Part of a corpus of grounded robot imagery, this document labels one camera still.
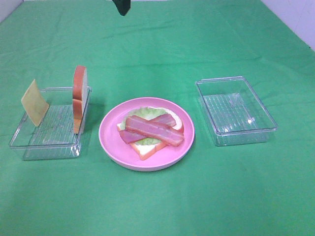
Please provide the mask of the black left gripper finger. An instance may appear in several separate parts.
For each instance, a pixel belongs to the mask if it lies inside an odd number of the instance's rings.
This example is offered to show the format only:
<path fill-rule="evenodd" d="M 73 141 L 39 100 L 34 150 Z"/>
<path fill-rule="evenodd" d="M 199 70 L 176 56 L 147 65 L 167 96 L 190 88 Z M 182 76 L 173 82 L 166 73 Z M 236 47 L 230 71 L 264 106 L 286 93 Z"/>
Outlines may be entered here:
<path fill-rule="evenodd" d="M 131 0 L 112 0 L 120 15 L 125 16 L 131 7 Z"/>

